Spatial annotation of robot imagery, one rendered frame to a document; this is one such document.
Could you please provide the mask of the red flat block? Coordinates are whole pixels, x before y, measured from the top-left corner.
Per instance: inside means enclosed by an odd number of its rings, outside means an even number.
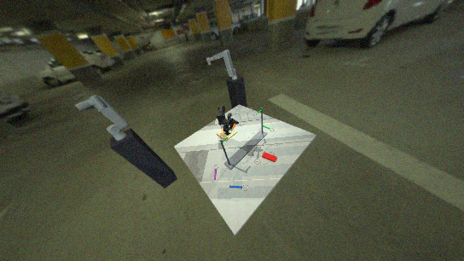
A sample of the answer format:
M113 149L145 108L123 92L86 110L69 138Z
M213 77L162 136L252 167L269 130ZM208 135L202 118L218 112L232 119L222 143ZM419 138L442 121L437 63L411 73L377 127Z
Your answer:
M267 153L263 153L262 155L263 158L267 159L267 160L271 160L273 162L276 161L276 156L272 155L272 154L267 154Z

